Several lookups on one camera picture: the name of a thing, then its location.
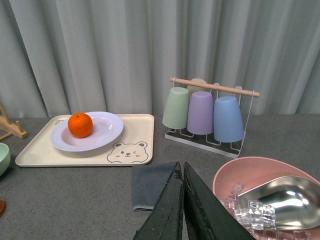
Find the cream tray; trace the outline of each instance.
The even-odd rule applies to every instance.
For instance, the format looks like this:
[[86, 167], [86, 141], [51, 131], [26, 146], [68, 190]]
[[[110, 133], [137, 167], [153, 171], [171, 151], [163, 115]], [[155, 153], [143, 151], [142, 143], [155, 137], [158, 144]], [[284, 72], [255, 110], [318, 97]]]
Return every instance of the cream tray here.
[[149, 114], [118, 114], [123, 121], [121, 134], [102, 147], [70, 152], [53, 146], [51, 133], [70, 115], [52, 118], [16, 157], [20, 167], [94, 167], [144, 165], [153, 156], [155, 118]]

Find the wooden dowel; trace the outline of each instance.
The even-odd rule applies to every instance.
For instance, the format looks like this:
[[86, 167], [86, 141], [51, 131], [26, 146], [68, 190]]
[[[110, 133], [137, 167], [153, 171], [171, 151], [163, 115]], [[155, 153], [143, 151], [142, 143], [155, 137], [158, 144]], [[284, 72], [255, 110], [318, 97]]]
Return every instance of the wooden dowel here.
[[22, 129], [21, 123], [19, 122], [19, 120], [15, 121], [16, 125], [18, 126], [18, 129], [20, 131], [20, 133], [23, 133], [24, 130]]
[[10, 120], [10, 118], [9, 118], [6, 110], [5, 110], [5, 107], [3, 106], [3, 104], [2, 104], [1, 101], [0, 101], [0, 110], [1, 110], [1, 112], [2, 112], [2, 114], [3, 114], [3, 116], [5, 117], [6, 122], [7, 122], [9, 125], [12, 124], [12, 122], [11, 122], [11, 120]]
[[7, 137], [9, 137], [11, 135], [12, 135], [12, 132], [8, 132], [7, 134], [5, 134], [3, 136], [0, 136], [0, 141], [3, 140], [3, 139], [6, 139]]
[[212, 90], [218, 90], [218, 91], [223, 91], [227, 93], [233, 93], [233, 94], [240, 94], [240, 95], [246, 95], [246, 96], [251, 96], [252, 95], [255, 98], [260, 97], [260, 92], [258, 91], [250, 91], [250, 90], [243, 90], [243, 89], [238, 89], [234, 87], [228, 87], [228, 86], [219, 86], [219, 85], [213, 85], [209, 83], [203, 83], [203, 82], [196, 82], [196, 81], [190, 81], [190, 80], [185, 80], [185, 79], [180, 79], [180, 78], [170, 78], [170, 82], [176, 82], [179, 84], [185, 84], [185, 85], [191, 85], [191, 86], [196, 86], [196, 87], [201, 87], [201, 88], [206, 88], [206, 89], [212, 89]]

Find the rack base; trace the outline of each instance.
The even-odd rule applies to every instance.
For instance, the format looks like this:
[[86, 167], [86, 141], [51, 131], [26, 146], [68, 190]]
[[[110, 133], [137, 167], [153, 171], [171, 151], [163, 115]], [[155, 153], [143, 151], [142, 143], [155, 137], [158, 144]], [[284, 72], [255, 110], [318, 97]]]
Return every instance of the rack base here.
[[188, 132], [186, 128], [176, 131], [169, 129], [164, 137], [169, 140], [173, 140], [179, 143], [187, 144], [199, 149], [207, 150], [216, 154], [220, 154], [229, 158], [236, 159], [239, 157], [246, 132], [244, 131], [244, 137], [241, 141], [225, 143], [218, 142], [214, 139], [214, 134], [208, 135], [193, 135]]

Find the blue cup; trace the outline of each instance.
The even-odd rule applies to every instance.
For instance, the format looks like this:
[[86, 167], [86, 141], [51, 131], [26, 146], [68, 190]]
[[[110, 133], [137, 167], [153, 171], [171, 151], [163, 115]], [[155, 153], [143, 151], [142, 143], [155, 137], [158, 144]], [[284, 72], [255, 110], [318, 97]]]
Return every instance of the blue cup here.
[[222, 143], [234, 143], [244, 138], [244, 125], [239, 103], [234, 96], [224, 96], [214, 101], [214, 139]]

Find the green bowl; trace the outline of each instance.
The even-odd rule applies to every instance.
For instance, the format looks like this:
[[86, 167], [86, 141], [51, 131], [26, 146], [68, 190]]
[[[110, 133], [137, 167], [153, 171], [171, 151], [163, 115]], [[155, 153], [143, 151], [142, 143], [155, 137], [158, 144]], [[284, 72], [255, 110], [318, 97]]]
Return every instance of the green bowl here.
[[0, 176], [7, 170], [10, 164], [10, 150], [8, 145], [0, 142]]

